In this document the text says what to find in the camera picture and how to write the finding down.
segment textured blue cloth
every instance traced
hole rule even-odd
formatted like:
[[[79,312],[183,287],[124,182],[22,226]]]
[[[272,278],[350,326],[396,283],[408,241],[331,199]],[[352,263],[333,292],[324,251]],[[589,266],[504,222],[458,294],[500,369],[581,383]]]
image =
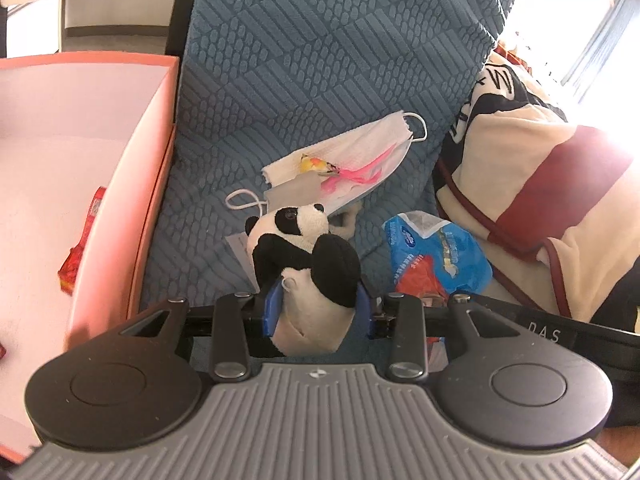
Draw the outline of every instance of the textured blue cloth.
[[[442,139],[513,0],[195,0],[182,66],[178,135],[146,264],[142,308],[166,296],[209,304],[247,278],[225,236],[255,211],[228,193],[266,189],[261,168],[292,150],[399,109],[429,137],[367,196],[354,244],[391,288],[382,224],[434,212]]]

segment blue snack bag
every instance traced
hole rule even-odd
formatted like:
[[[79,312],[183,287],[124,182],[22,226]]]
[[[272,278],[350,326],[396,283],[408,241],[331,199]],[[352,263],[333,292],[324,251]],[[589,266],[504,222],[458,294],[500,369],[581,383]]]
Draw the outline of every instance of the blue snack bag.
[[[456,290],[482,292],[491,265],[469,232],[423,211],[401,213],[384,224],[397,292],[425,301]]]

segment panda paw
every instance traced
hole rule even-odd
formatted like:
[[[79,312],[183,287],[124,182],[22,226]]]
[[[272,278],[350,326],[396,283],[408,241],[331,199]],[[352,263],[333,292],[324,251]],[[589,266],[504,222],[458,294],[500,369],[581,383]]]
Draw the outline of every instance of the panda paw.
[[[311,254],[311,279],[329,300],[355,307],[360,280],[360,259],[355,249],[337,235],[321,235]]]

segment red object in box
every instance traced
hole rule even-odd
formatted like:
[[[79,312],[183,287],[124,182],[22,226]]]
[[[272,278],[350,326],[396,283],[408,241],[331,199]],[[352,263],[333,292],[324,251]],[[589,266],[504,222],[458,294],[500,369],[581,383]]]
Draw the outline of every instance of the red object in box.
[[[94,225],[95,217],[98,215],[98,210],[100,209],[100,204],[102,203],[105,191],[107,191],[105,187],[99,187],[98,191],[95,192],[94,199],[91,200],[89,211],[86,214],[86,220],[84,221],[84,228],[82,229],[80,242],[69,251],[69,256],[66,257],[65,263],[62,264],[62,267],[60,267],[60,270],[58,271],[60,289],[62,292],[66,292],[70,296],[73,294],[74,286],[76,284],[76,276],[78,275],[78,269],[80,268],[80,261],[82,260],[84,246],[89,238],[91,227]]]

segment curtain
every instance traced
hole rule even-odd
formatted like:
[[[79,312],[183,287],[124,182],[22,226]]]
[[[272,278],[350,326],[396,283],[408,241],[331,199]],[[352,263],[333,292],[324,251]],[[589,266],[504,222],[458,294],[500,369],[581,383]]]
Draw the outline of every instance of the curtain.
[[[561,84],[573,90],[581,102],[603,69],[629,24],[640,15],[640,0],[614,0],[580,57]]]

